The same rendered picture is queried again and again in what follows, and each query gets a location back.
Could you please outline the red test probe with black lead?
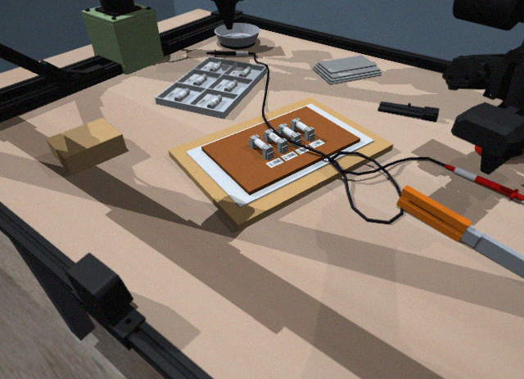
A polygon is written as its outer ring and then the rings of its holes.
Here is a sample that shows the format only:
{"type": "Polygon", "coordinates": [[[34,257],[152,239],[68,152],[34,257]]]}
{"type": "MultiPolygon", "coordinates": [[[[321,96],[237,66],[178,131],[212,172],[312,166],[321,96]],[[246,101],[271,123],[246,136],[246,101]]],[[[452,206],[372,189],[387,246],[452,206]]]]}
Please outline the red test probe with black lead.
{"type": "Polygon", "coordinates": [[[262,105],[262,116],[264,118],[264,122],[269,126],[270,129],[272,129],[279,137],[281,138],[285,138],[286,140],[288,140],[289,142],[291,143],[294,143],[300,147],[303,147],[305,149],[308,149],[310,151],[313,151],[313,152],[316,152],[324,157],[326,157],[328,159],[328,161],[339,171],[341,172],[341,174],[343,175],[344,179],[345,179],[345,183],[346,183],[346,192],[347,192],[347,196],[349,198],[349,201],[350,201],[350,206],[351,208],[357,213],[359,214],[363,219],[365,219],[366,221],[368,222],[374,222],[374,223],[387,223],[387,224],[390,224],[392,223],[393,221],[395,221],[396,219],[398,219],[402,214],[404,214],[404,207],[401,206],[400,207],[400,213],[397,214],[394,218],[390,219],[389,221],[386,221],[386,220],[379,220],[379,219],[368,219],[365,215],[363,215],[359,210],[357,210],[355,207],[354,207],[354,204],[353,204],[353,201],[351,199],[351,196],[350,196],[350,190],[349,190],[349,185],[348,185],[348,181],[347,181],[347,177],[345,175],[345,173],[347,174],[354,174],[354,175],[363,175],[363,174],[372,174],[372,173],[376,173],[377,171],[379,170],[383,170],[387,176],[389,177],[389,179],[393,182],[393,184],[395,185],[396,189],[397,189],[397,192],[399,193],[399,196],[402,197],[400,194],[401,194],[401,191],[400,191],[400,188],[398,186],[398,184],[395,182],[395,180],[391,177],[391,175],[389,174],[388,171],[385,170],[386,167],[388,166],[391,166],[391,165],[394,165],[394,164],[397,164],[397,163],[400,163],[400,162],[403,162],[403,161],[406,161],[406,160],[430,160],[432,162],[435,162],[437,163],[438,165],[442,165],[444,166],[445,168],[449,169],[449,170],[452,170],[454,171],[454,174],[457,174],[459,176],[462,176],[464,178],[467,178],[475,183],[479,183],[480,185],[483,185],[485,187],[488,187],[492,190],[495,190],[497,192],[500,192],[506,196],[509,196],[509,200],[513,200],[513,198],[516,198],[520,201],[524,201],[524,196],[522,194],[519,194],[517,193],[518,192],[518,189],[515,189],[515,190],[512,190],[510,188],[507,188],[505,186],[502,186],[498,183],[495,183],[495,182],[492,182],[486,178],[483,178],[481,176],[478,176],[476,174],[473,174],[471,172],[468,172],[467,170],[465,169],[461,169],[459,167],[453,167],[451,165],[446,165],[446,164],[443,164],[437,160],[433,160],[432,158],[430,157],[409,157],[409,158],[405,158],[405,159],[402,159],[402,160],[397,160],[397,161],[394,161],[394,162],[391,162],[387,165],[384,165],[384,166],[381,166],[379,163],[377,163],[374,159],[368,157],[368,156],[365,156],[359,152],[352,152],[352,151],[339,151],[338,153],[336,153],[332,158],[325,155],[324,153],[322,153],[321,151],[317,151],[311,147],[307,147],[303,144],[300,144],[298,142],[295,142],[295,141],[292,141],[291,139],[289,138],[286,138],[285,136],[281,135],[280,133],[278,133],[275,129],[273,129],[269,122],[266,120],[265,116],[264,116],[264,104],[265,104],[265,99],[266,99],[266,94],[267,94],[267,88],[268,88],[268,81],[269,81],[269,67],[268,65],[266,65],[265,63],[262,63],[262,62],[258,62],[256,59],[255,59],[255,53],[254,53],[254,60],[256,63],[258,64],[261,64],[261,65],[265,65],[267,67],[267,71],[268,71],[268,75],[267,75],[267,80],[266,80],[266,87],[265,87],[265,92],[264,92],[264,101],[263,101],[263,105],[262,105]],[[336,158],[337,156],[339,156],[340,154],[351,154],[351,155],[359,155],[359,156],[362,156],[363,158],[365,159],[368,159],[372,162],[374,162],[379,168],[378,169],[375,169],[375,170],[371,170],[371,171],[366,171],[366,172],[361,172],[361,173],[356,173],[356,172],[352,172],[352,171],[348,171],[348,170],[344,170],[341,168],[341,166],[339,165],[339,163],[334,160],[334,158],[336,158]]]}

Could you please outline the grey round shallow dish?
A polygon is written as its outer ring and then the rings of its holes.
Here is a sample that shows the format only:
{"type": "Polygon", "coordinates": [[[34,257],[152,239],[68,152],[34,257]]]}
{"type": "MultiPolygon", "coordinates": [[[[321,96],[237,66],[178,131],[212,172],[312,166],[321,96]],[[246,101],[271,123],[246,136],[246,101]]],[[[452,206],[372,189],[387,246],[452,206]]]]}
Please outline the grey round shallow dish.
{"type": "Polygon", "coordinates": [[[245,49],[254,46],[259,32],[260,29],[257,26],[246,23],[233,23],[233,29],[227,29],[225,25],[215,29],[220,45],[229,49],[245,49]]]}

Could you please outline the tan rectangular block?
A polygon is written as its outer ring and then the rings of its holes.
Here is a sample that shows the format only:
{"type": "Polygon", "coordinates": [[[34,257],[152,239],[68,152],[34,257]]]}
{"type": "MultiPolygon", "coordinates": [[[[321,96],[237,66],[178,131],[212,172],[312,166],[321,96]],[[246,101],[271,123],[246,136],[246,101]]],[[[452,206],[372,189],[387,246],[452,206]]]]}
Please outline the tan rectangular block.
{"type": "Polygon", "coordinates": [[[103,118],[46,140],[53,156],[70,175],[127,151],[123,134],[103,118]]]}

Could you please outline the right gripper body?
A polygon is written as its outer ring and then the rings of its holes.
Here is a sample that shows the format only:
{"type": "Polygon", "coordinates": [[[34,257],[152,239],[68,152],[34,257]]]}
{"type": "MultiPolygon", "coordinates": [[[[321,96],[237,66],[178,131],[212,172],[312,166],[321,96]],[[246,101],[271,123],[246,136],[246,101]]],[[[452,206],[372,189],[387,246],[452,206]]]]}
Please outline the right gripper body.
{"type": "Polygon", "coordinates": [[[464,111],[451,133],[500,157],[510,158],[524,147],[524,40],[508,57],[513,64],[496,97],[498,106],[483,102],[464,111]]]}

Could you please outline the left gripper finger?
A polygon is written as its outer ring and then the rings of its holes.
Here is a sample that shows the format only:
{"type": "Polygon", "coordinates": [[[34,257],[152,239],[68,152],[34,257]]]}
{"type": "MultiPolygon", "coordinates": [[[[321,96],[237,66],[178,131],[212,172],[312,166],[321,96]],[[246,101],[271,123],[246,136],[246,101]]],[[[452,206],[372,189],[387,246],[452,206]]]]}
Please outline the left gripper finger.
{"type": "Polygon", "coordinates": [[[215,2],[215,5],[217,6],[219,10],[219,14],[221,15],[227,29],[233,28],[234,13],[235,13],[236,4],[238,2],[239,1],[215,2]]]}

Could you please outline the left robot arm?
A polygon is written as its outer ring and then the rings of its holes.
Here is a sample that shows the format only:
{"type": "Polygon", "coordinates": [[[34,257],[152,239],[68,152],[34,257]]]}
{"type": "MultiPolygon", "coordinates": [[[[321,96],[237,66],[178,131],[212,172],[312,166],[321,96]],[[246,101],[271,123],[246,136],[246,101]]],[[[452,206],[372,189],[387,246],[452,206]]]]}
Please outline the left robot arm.
{"type": "Polygon", "coordinates": [[[100,0],[100,3],[101,7],[96,7],[95,11],[114,17],[142,10],[140,6],[134,5],[133,0],[100,0]]]}

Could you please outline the white ceramic fuse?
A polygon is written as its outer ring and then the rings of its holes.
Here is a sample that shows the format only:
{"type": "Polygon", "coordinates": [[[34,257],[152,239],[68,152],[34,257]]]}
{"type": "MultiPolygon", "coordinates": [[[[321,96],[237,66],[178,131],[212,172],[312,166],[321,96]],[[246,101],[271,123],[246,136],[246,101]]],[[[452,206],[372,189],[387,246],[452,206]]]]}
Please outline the white ceramic fuse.
{"type": "Polygon", "coordinates": [[[207,79],[207,75],[203,74],[198,80],[196,80],[193,85],[199,86],[203,81],[207,79]]]}
{"type": "Polygon", "coordinates": [[[268,138],[271,139],[272,141],[274,141],[275,143],[278,144],[278,140],[281,142],[281,147],[284,147],[287,145],[287,142],[284,141],[282,138],[280,138],[278,135],[276,135],[275,133],[273,133],[271,130],[267,129],[266,130],[268,132],[268,138]]]}
{"type": "Polygon", "coordinates": [[[270,146],[268,146],[267,144],[265,144],[263,141],[261,141],[258,137],[256,137],[255,135],[252,136],[254,139],[253,139],[253,143],[259,147],[262,151],[263,151],[263,147],[267,148],[266,150],[266,154],[270,153],[272,151],[272,148],[270,146]]]}
{"type": "Polygon", "coordinates": [[[237,85],[237,81],[233,80],[225,89],[225,92],[230,92],[237,85]]]}
{"type": "Polygon", "coordinates": [[[247,68],[245,68],[244,71],[242,71],[240,74],[239,74],[239,77],[245,77],[246,75],[248,75],[248,73],[251,72],[251,68],[248,66],[247,68]]]}
{"type": "Polygon", "coordinates": [[[303,132],[305,132],[305,129],[308,129],[309,130],[309,135],[314,133],[314,130],[312,128],[310,128],[310,127],[306,126],[305,124],[301,123],[299,120],[294,119],[294,121],[295,121],[295,126],[298,129],[302,130],[303,132]]]}
{"type": "Polygon", "coordinates": [[[218,95],[212,102],[210,102],[207,105],[207,108],[213,109],[221,100],[222,100],[222,96],[218,95]]]}
{"type": "Polygon", "coordinates": [[[282,132],[285,133],[289,138],[291,138],[292,134],[296,136],[295,141],[300,140],[300,135],[293,132],[291,129],[289,129],[286,125],[280,124],[282,126],[282,132]]]}
{"type": "Polygon", "coordinates": [[[174,98],[175,101],[180,102],[184,97],[190,93],[188,88],[184,89],[178,96],[174,98]]]}
{"type": "Polygon", "coordinates": [[[210,68],[210,71],[215,72],[222,65],[223,65],[222,62],[219,61],[216,65],[214,65],[212,68],[210,68]]]}

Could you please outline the red and black screwdriver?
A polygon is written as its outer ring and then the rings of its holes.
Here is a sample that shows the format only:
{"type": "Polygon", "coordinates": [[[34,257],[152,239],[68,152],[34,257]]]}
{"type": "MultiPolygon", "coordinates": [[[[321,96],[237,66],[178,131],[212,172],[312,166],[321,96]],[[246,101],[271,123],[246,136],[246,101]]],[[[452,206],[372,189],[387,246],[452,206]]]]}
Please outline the red and black screwdriver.
{"type": "MultiPolygon", "coordinates": [[[[475,151],[481,156],[481,148],[480,147],[475,146],[475,151]]],[[[519,151],[515,156],[520,156],[520,155],[524,155],[524,148],[521,151],[519,151]]]]}

